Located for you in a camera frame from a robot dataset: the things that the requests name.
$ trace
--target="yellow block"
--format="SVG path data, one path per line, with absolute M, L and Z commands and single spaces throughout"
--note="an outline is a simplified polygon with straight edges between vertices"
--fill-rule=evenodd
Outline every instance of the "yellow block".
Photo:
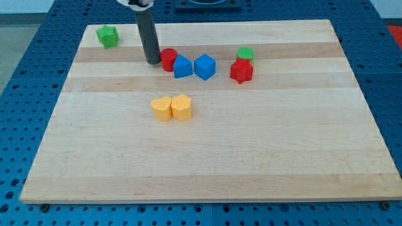
M 191 118 L 191 98 L 186 95 L 178 95 L 171 100 L 171 112 L 179 121 Z
M 167 121 L 171 118 L 171 98 L 162 97 L 151 101 L 154 116 L 161 120 Z

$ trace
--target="black cylinder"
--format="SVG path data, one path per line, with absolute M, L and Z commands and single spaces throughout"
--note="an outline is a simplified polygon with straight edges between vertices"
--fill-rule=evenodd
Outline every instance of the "black cylinder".
M 145 59 L 149 64 L 155 65 L 161 61 L 161 57 L 152 8 L 134 12 L 141 42 L 143 43 Z

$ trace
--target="wood grain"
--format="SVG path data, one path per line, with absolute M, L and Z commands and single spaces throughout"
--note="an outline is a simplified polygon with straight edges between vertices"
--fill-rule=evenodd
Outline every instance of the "wood grain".
M 217 59 L 208 81 L 145 63 L 135 24 L 105 50 L 88 26 L 25 203 L 400 200 L 402 180 L 328 20 L 158 24 L 162 47 Z M 225 35 L 228 38 L 217 38 Z M 239 46 L 253 81 L 229 78 Z M 160 122 L 149 103 L 192 99 Z

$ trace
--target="toy block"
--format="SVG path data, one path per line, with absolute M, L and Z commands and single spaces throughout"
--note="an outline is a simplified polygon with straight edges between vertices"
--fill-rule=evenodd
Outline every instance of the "toy block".
M 171 100 L 171 112 L 179 121 L 191 118 L 191 98 L 186 95 L 178 95 Z
M 215 74 L 215 68 L 215 59 L 207 54 L 203 54 L 194 61 L 194 72 L 204 81 Z
M 242 84 L 244 81 L 251 81 L 253 79 L 253 71 L 254 68 L 249 60 L 238 58 L 231 65 L 231 78 Z
M 167 72 L 173 71 L 173 64 L 177 57 L 177 51 L 172 48 L 167 48 L 161 52 L 162 68 Z
M 251 64 L 254 63 L 254 50 L 250 47 L 242 47 L 238 49 L 236 58 L 243 60 L 250 60 Z
M 162 97 L 151 101 L 154 116 L 161 121 L 168 121 L 171 118 L 171 98 Z
M 117 46 L 117 42 L 119 41 L 116 27 L 113 26 L 104 25 L 101 29 L 96 30 L 96 35 L 105 49 Z
M 193 74 L 193 65 L 191 61 L 182 55 L 177 55 L 173 64 L 175 78 L 182 78 Z

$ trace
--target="blue cube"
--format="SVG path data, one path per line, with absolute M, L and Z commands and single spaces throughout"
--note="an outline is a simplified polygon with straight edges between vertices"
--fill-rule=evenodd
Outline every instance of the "blue cube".
M 193 65 L 191 61 L 182 55 L 177 55 L 173 64 L 175 78 L 182 78 L 193 74 Z
M 194 61 L 194 72 L 202 80 L 207 80 L 215 74 L 216 61 L 207 54 L 203 54 Z

